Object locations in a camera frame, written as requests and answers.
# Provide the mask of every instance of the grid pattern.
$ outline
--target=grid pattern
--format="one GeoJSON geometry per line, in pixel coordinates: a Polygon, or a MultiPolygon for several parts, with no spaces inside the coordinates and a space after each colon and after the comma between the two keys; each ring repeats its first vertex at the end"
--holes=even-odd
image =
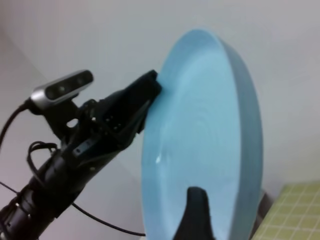
{"type": "Polygon", "coordinates": [[[252,240],[320,240],[320,182],[285,186],[252,240]]]}

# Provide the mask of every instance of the silver camera casing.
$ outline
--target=silver camera casing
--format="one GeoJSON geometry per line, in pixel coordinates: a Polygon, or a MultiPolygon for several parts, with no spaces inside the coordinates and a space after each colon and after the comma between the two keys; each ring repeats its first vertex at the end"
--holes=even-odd
{"type": "Polygon", "coordinates": [[[61,77],[57,80],[51,81],[47,84],[41,85],[37,88],[35,88],[31,94],[30,99],[32,100],[32,102],[40,109],[40,110],[46,110],[52,106],[55,106],[57,104],[62,103],[63,101],[70,99],[71,97],[77,95],[78,93],[80,93],[82,90],[86,89],[88,86],[90,86],[93,82],[93,75],[90,71],[88,70],[79,70],[76,71],[74,73],[71,73],[67,76],[61,77]],[[74,90],[70,91],[70,92],[66,92],[65,94],[63,94],[62,96],[56,98],[56,99],[50,99],[47,96],[46,90],[47,88],[57,85],[58,83],[61,83],[61,85],[63,85],[63,83],[66,80],[70,79],[76,79],[75,77],[81,77],[83,76],[83,74],[91,74],[92,80],[89,83],[83,84],[77,88],[75,88],[74,90]]]}

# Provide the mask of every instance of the black cable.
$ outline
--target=black cable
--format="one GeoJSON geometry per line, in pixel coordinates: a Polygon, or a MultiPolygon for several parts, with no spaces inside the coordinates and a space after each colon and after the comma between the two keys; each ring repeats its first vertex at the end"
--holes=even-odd
{"type": "Polygon", "coordinates": [[[10,127],[10,125],[12,124],[12,122],[14,121],[14,119],[16,118],[16,116],[23,112],[24,110],[27,110],[28,107],[27,107],[27,104],[22,104],[21,106],[19,106],[12,114],[11,116],[8,118],[8,120],[6,121],[6,123],[4,124],[3,128],[2,128],[2,131],[1,131],[1,134],[0,134],[0,149],[2,147],[2,143],[5,139],[5,135],[8,131],[8,128],[10,127]]]}
{"type": "MultiPolygon", "coordinates": [[[[8,118],[8,120],[5,122],[3,128],[2,128],[2,131],[0,133],[0,150],[1,150],[1,147],[2,147],[2,143],[4,142],[4,139],[5,139],[5,136],[6,136],[6,133],[10,127],[10,125],[12,124],[12,122],[14,121],[14,119],[18,116],[19,113],[23,112],[24,110],[27,110],[28,109],[28,104],[27,102],[25,102],[24,104],[20,105],[12,114],[11,116],[8,118]]],[[[16,192],[15,190],[13,190],[11,187],[5,185],[4,183],[1,184],[2,186],[10,189],[11,191],[13,192],[16,192]]],[[[3,220],[0,218],[0,230],[2,231],[2,233],[4,234],[5,238],[7,240],[10,240],[11,237],[10,237],[10,234],[6,228],[6,225],[5,223],[3,222],[3,220]]]]}
{"type": "Polygon", "coordinates": [[[103,221],[103,220],[101,220],[101,219],[99,219],[99,218],[91,215],[91,214],[88,213],[87,211],[83,210],[81,207],[79,207],[79,206],[78,206],[77,204],[75,204],[75,203],[72,203],[72,206],[75,207],[77,210],[79,210],[79,211],[80,211],[81,213],[83,213],[84,215],[86,215],[87,217],[89,217],[89,218],[91,218],[91,219],[93,219],[93,220],[95,220],[95,221],[97,221],[97,222],[99,222],[99,223],[101,223],[101,224],[103,224],[103,225],[106,225],[106,226],[108,226],[108,227],[110,227],[110,228],[113,228],[113,229],[115,229],[115,230],[118,230],[118,231],[123,232],[123,233],[126,233],[126,234],[130,234],[130,235],[141,236],[141,237],[145,237],[145,236],[146,236],[146,234],[144,234],[144,233],[139,233],[139,232],[134,232],[134,231],[125,230],[125,229],[120,228],[120,227],[118,227],[118,226],[112,225],[112,224],[110,224],[110,223],[108,223],[108,222],[105,222],[105,221],[103,221]]]}
{"type": "Polygon", "coordinates": [[[16,190],[14,190],[13,188],[9,187],[8,185],[4,184],[3,182],[0,181],[0,185],[4,186],[6,189],[10,190],[11,192],[18,194],[18,192],[16,190]]]}
{"type": "MultiPolygon", "coordinates": [[[[52,148],[52,149],[57,149],[57,145],[54,144],[54,143],[44,143],[42,141],[35,141],[33,142],[30,146],[29,146],[29,149],[28,149],[28,155],[27,155],[27,163],[33,173],[33,176],[34,178],[38,181],[38,183],[43,187],[43,188],[46,188],[44,182],[41,180],[41,178],[39,177],[38,175],[38,170],[37,168],[35,167],[33,161],[32,161],[32,158],[31,158],[31,153],[35,150],[39,150],[39,149],[49,149],[49,148],[52,148]]],[[[75,203],[72,203],[72,206],[75,207],[75,209],[77,209],[78,211],[80,211],[81,213],[83,213],[84,215],[86,215],[87,217],[105,225],[105,226],[108,226],[112,229],[115,229],[115,230],[118,230],[120,232],[123,232],[123,233],[126,233],[126,234],[130,234],[130,235],[134,235],[134,236],[141,236],[141,237],[145,237],[146,234],[144,233],[139,233],[139,232],[135,232],[135,231],[129,231],[129,230],[126,230],[126,229],[123,229],[121,227],[118,227],[118,226],[115,226],[115,225],[112,225],[106,221],[103,221],[99,218],[97,218],[96,216],[93,216],[92,214],[88,213],[87,211],[85,211],[84,209],[82,209],[81,207],[79,207],[78,205],[76,205],[75,203]]]]}
{"type": "MultiPolygon", "coordinates": [[[[9,187],[8,185],[6,185],[5,183],[3,183],[3,182],[1,182],[1,181],[0,181],[0,185],[4,186],[6,189],[10,190],[11,192],[13,192],[13,193],[15,193],[15,194],[18,193],[16,190],[12,189],[11,187],[9,187]]],[[[75,209],[77,209],[78,211],[80,211],[81,213],[83,213],[84,215],[86,215],[87,217],[89,217],[89,218],[91,218],[91,219],[93,219],[93,220],[95,220],[95,221],[97,221],[97,222],[99,222],[99,223],[101,223],[101,224],[103,224],[103,225],[106,225],[106,226],[108,226],[108,227],[110,227],[110,228],[113,228],[113,229],[115,229],[115,230],[118,230],[118,231],[123,232],[123,233],[126,233],[126,234],[130,234],[130,235],[135,235],[135,236],[140,236],[140,237],[145,237],[145,236],[146,236],[146,234],[144,234],[144,233],[139,233],[139,232],[134,232],[134,231],[125,230],[125,229],[120,228],[120,227],[118,227],[118,226],[112,225],[112,224],[110,224],[110,223],[108,223],[108,222],[106,222],[106,221],[103,221],[103,220],[97,218],[96,216],[93,216],[92,214],[88,213],[86,210],[83,210],[81,207],[79,207],[79,206],[78,206],[77,204],[75,204],[75,203],[72,203],[72,206],[73,206],[75,209]]]]}
{"type": "MultiPolygon", "coordinates": [[[[28,109],[28,102],[26,101],[24,104],[22,104],[21,106],[19,106],[12,114],[11,116],[8,118],[8,120],[6,121],[6,123],[4,124],[1,134],[0,134],[0,150],[2,147],[2,143],[4,141],[5,135],[11,125],[11,123],[13,122],[13,120],[17,117],[17,115],[21,112],[23,112],[24,110],[28,109]]],[[[31,153],[35,150],[39,150],[39,149],[49,149],[49,151],[52,153],[52,149],[57,149],[57,145],[55,143],[44,143],[43,141],[35,141],[33,142],[28,149],[28,155],[27,155],[27,163],[32,171],[32,174],[34,176],[34,178],[39,182],[39,184],[45,188],[45,185],[43,183],[43,181],[40,179],[40,177],[38,176],[38,170],[35,167],[32,158],[31,158],[31,153]]],[[[6,185],[5,183],[0,181],[0,185],[2,185],[3,187],[5,187],[6,189],[12,191],[15,194],[18,194],[18,192],[16,190],[14,190],[13,188],[9,187],[8,185],[6,185]]],[[[129,231],[129,230],[125,230],[123,228],[117,227],[115,225],[112,225],[106,221],[103,221],[93,215],[91,215],[90,213],[88,213],[87,211],[83,210],[81,207],[79,207],[78,205],[76,205],[75,203],[72,204],[73,207],[75,207],[78,211],[80,211],[81,213],[83,213],[84,215],[86,215],[87,217],[105,225],[108,226],[110,228],[113,228],[115,230],[118,230],[120,232],[126,233],[126,234],[130,234],[130,235],[135,235],[135,236],[141,236],[141,237],[145,237],[146,234],[144,233],[139,233],[139,232],[134,232],[134,231],[129,231]]],[[[3,220],[0,218],[0,229],[2,230],[5,238],[7,240],[10,240],[10,234],[6,228],[5,223],[3,222],[3,220]]]]}

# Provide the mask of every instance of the white wall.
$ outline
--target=white wall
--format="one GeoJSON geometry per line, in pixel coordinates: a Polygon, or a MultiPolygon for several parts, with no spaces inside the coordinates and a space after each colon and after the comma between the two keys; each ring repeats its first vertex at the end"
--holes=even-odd
{"type": "MultiPolygon", "coordinates": [[[[30,96],[35,86],[45,82],[45,77],[0,31],[0,126],[30,96]]],[[[38,140],[57,143],[42,117],[28,111],[21,113],[9,129],[1,149],[0,181],[18,191],[29,182],[32,174],[26,163],[27,149],[38,140]]],[[[140,180],[135,176],[140,171],[141,142],[136,141],[120,159],[104,168],[76,201],[79,206],[103,220],[138,232],[144,231],[140,180]]],[[[33,155],[38,166],[49,156],[45,150],[33,155]]],[[[13,193],[0,186],[0,208],[13,197],[13,193]]],[[[40,239],[137,240],[139,237],[106,227],[70,207],[49,226],[40,239]]]]}
{"type": "MultiPolygon", "coordinates": [[[[216,32],[242,55],[258,92],[264,132],[265,189],[276,196],[286,182],[320,178],[318,1],[0,3],[0,23],[5,32],[47,79],[78,69],[94,73],[95,84],[79,97],[78,103],[103,98],[145,71],[159,70],[171,46],[186,31],[205,27],[216,32]]],[[[123,156],[118,160],[138,183],[141,141],[136,144],[139,147],[132,148],[132,159],[123,156]]],[[[106,173],[99,178],[107,183],[114,181],[106,173]]],[[[111,194],[94,191],[98,180],[94,181],[86,191],[96,196],[111,194]]],[[[133,197],[139,201],[138,194],[133,197]]],[[[135,222],[122,219],[126,227],[141,230],[140,217],[135,222]]],[[[121,219],[114,215],[111,218],[121,219]]]]}

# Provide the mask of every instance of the robotic arm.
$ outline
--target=robotic arm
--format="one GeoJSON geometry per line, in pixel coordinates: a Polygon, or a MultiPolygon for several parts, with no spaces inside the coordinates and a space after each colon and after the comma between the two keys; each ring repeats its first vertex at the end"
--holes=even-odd
{"type": "MultiPolygon", "coordinates": [[[[100,101],[91,99],[79,108],[72,99],[93,82],[93,75],[87,70],[34,90],[23,109],[44,116],[60,139],[61,147],[57,149],[52,143],[43,142],[30,146],[27,161],[33,177],[0,211],[1,240],[38,239],[75,201],[90,179],[132,143],[135,135],[144,129],[148,109],[161,92],[156,78],[157,73],[149,71],[127,88],[100,101]],[[67,124],[71,120],[77,120],[73,127],[67,124]],[[30,154],[43,148],[55,151],[40,169],[36,169],[30,154]]],[[[199,188],[189,189],[187,208],[176,240],[200,239],[192,237],[188,231],[191,229],[200,236],[198,233],[203,232],[205,225],[209,227],[209,235],[206,234],[209,237],[201,239],[213,239],[206,196],[199,188]],[[193,224],[194,217],[204,221],[193,224]]]]}

